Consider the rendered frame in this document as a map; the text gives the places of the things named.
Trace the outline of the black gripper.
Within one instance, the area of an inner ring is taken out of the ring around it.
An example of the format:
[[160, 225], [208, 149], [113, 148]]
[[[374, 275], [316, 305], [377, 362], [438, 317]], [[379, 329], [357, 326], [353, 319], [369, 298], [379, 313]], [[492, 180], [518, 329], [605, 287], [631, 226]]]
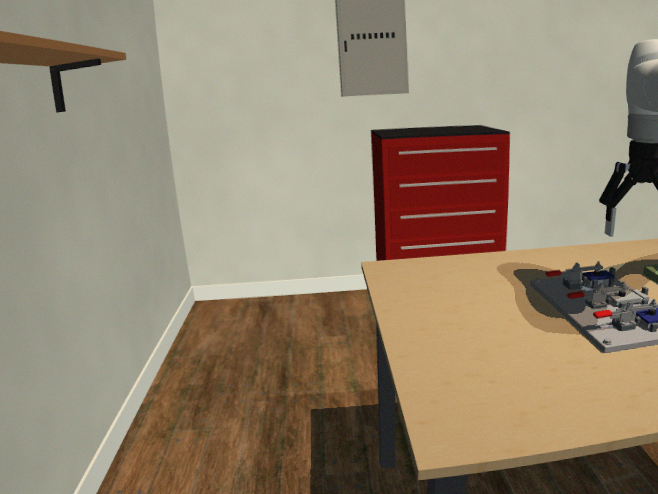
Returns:
[[[616, 162], [614, 173], [599, 199], [600, 203], [607, 205], [606, 235], [613, 237], [617, 209], [615, 207], [637, 182], [653, 183], [658, 190], [658, 161], [656, 160], [658, 160], [658, 143], [640, 143], [631, 140], [628, 164]], [[629, 173], [619, 186], [627, 169]]]

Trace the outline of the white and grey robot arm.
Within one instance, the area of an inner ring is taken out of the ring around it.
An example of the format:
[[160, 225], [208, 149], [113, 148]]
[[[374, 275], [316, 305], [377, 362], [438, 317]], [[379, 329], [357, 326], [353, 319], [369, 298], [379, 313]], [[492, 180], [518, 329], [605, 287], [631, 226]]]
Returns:
[[626, 99], [627, 137], [658, 143], [658, 39], [635, 44], [627, 70]]

